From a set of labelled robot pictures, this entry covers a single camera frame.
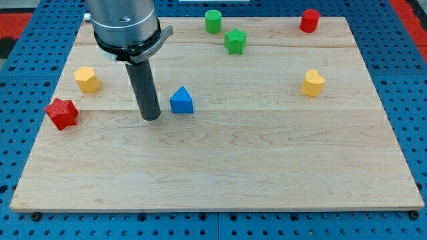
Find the yellow cube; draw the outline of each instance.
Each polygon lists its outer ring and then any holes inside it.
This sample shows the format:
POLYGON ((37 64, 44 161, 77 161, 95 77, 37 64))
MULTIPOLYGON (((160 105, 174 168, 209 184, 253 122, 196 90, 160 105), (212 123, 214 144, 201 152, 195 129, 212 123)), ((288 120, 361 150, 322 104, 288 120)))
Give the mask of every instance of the yellow cube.
POLYGON ((310 69, 306 73, 306 78, 301 86, 301 93, 307 96, 316 97, 322 92, 325 79, 319 75, 315 69, 310 69))
POLYGON ((84 93, 94 93, 101 86, 92 67, 80 67, 74 72, 74 78, 84 93))

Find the toy block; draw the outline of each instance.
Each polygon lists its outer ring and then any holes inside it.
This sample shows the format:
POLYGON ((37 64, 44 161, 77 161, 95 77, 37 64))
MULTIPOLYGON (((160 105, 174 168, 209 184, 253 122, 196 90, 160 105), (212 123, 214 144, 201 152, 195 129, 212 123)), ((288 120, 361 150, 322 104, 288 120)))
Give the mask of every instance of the toy block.
POLYGON ((75 118, 79 112, 71 100, 62 101, 55 98, 52 104, 45 108, 45 112, 58 130, 62 130, 68 126, 77 125, 75 118))
POLYGON ((205 30, 208 33, 219 33, 221 31, 222 14, 218 10, 209 10, 205 13, 205 30))
POLYGON ((74 72, 75 81, 84 93, 94 93, 101 86, 92 67, 80 67, 74 72))
POLYGON ((246 46, 246 32, 236 28, 233 31, 227 32, 224 39, 224 46, 228 49, 228 54, 243 54, 243 49, 246 46))
POLYGON ((306 78, 301 86, 301 93, 307 96, 316 97, 322 91, 325 79, 319 75, 315 69, 310 69, 306 73, 306 78))
POLYGON ((300 29, 305 33, 312 33, 318 26, 320 13, 314 9, 307 9, 302 13, 300 29))
POLYGON ((169 99, 172 113, 193 113, 193 99, 184 86, 180 87, 169 99))

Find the green cylinder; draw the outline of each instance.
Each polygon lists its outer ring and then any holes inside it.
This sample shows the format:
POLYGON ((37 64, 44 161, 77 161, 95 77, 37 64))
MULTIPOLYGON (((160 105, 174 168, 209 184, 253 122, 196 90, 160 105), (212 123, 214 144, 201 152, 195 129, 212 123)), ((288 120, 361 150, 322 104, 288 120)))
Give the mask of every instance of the green cylinder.
POLYGON ((205 30, 208 33, 219 33, 221 31, 222 14, 218 10, 209 10, 205 13, 205 30))

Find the wooden table surface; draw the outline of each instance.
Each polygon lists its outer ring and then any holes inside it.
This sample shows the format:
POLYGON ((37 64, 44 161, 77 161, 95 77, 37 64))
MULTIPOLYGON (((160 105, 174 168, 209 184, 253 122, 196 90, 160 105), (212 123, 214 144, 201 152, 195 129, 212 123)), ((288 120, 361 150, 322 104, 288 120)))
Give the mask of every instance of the wooden table surface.
POLYGON ((150 59, 161 117, 144 121, 122 63, 103 57, 83 24, 55 96, 77 126, 45 118, 13 196, 22 212, 383 211, 424 206, 346 20, 161 19, 174 35, 150 59), (224 33, 247 31, 243 55, 224 33), (79 91, 91 66, 101 88, 79 91), (300 93, 308 69, 326 83, 300 93), (182 85, 195 113, 170 113, 182 85))

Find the red cylinder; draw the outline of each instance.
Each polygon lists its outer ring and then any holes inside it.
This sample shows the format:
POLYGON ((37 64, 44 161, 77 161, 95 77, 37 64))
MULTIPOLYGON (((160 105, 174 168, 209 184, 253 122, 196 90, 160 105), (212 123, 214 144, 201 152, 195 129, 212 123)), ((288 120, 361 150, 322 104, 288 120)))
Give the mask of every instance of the red cylinder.
POLYGON ((312 33, 318 26, 320 13, 314 9, 307 9, 302 13, 300 29, 306 33, 312 33))

